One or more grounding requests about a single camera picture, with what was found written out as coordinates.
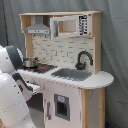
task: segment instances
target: white robot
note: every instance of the white robot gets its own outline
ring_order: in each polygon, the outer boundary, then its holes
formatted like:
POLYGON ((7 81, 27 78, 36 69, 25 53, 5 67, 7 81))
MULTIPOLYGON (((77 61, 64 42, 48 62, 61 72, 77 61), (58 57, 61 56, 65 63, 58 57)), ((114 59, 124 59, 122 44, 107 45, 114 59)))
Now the white robot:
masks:
POLYGON ((33 88, 16 72, 22 62, 18 48, 0 46, 0 119, 4 128, 36 128, 26 104, 34 93, 33 88))

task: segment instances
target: stovetop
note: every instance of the stovetop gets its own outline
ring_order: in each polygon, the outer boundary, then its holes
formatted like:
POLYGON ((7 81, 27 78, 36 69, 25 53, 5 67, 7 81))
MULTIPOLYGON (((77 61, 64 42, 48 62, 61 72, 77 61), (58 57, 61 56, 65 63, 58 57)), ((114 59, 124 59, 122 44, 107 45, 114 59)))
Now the stovetop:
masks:
POLYGON ((34 68, 27 68, 25 66, 22 66, 20 69, 25 70, 25 71, 29 71, 29 72, 35 72, 35 73, 46 73, 54 68, 57 68, 57 66, 54 65, 47 65, 47 64, 41 64, 39 63, 38 66, 34 67, 34 68))

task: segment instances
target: faucet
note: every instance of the faucet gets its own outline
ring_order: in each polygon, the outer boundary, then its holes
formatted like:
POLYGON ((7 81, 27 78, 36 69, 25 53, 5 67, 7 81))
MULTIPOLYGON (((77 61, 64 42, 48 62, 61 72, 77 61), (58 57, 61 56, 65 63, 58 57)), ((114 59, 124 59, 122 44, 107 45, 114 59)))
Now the faucet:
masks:
POLYGON ((88 56, 88 58, 89 58, 89 60, 90 60, 90 65, 93 65, 92 56, 91 56, 88 52, 86 52, 86 51, 81 51, 81 52, 78 54, 78 63, 77 63, 76 66, 75 66, 75 67, 77 68, 77 70, 83 70, 83 69, 85 69, 85 63, 84 63, 84 64, 80 63, 80 58, 81 58, 81 56, 82 56, 83 54, 86 54, 86 55, 88 56))

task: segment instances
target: small container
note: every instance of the small container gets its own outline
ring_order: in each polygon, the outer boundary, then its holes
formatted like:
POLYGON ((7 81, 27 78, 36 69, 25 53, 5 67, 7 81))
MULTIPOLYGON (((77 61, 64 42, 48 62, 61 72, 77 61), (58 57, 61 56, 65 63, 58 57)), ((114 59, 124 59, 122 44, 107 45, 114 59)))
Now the small container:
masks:
POLYGON ((24 59, 23 65, 28 68, 33 68, 38 66, 38 61, 37 57, 28 57, 24 59))

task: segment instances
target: white cabinet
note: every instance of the white cabinet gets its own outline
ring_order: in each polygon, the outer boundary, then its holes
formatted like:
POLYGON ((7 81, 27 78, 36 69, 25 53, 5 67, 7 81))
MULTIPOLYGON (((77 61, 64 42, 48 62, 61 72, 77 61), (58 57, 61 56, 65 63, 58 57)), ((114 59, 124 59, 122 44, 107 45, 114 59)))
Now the white cabinet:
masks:
POLYGON ((82 128, 81 90, 45 81, 45 128, 82 128))
POLYGON ((73 15, 50 18, 51 39, 61 39, 89 35, 91 33, 90 15, 73 15))

